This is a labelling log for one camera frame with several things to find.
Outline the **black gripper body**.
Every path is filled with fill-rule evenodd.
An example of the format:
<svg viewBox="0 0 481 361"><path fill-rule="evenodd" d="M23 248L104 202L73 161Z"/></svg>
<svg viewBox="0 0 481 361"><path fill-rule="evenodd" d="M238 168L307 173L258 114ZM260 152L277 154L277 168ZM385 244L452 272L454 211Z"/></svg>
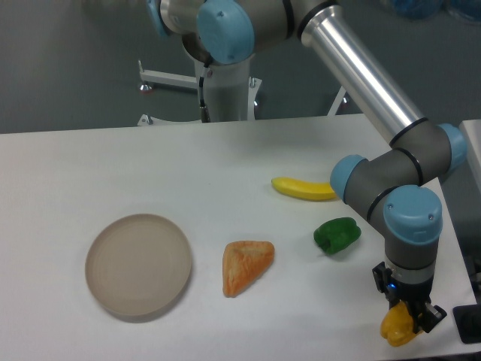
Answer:
<svg viewBox="0 0 481 361"><path fill-rule="evenodd" d="M431 301L432 277L423 281L402 281L384 262L372 272L377 290L385 295L390 308L403 301L410 314L421 314L425 303Z"/></svg>

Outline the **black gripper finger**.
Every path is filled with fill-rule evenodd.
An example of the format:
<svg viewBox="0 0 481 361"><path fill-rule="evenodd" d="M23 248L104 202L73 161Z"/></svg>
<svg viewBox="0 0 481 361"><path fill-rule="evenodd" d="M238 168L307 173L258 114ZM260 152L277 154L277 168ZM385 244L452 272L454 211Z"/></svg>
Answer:
<svg viewBox="0 0 481 361"><path fill-rule="evenodd" d="M431 332L446 316L447 312L439 305L432 305L430 299L411 302L411 317L415 334Z"/></svg>

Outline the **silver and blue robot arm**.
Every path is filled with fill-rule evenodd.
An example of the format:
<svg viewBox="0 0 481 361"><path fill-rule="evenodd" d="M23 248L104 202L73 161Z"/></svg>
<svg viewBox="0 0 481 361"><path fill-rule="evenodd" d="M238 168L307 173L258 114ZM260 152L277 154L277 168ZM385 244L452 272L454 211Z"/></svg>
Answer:
<svg viewBox="0 0 481 361"><path fill-rule="evenodd" d="M196 90L205 123L248 118L248 81L232 72L266 48L297 37L327 65L390 146L373 160L347 156L334 167L335 193L385 240L386 259L373 270L391 306L404 304L414 332L445 316L432 305L439 198L427 182L463 163L467 145L449 124L434 125L370 55L336 1L148 1L156 33L178 34L201 63Z"/></svg>

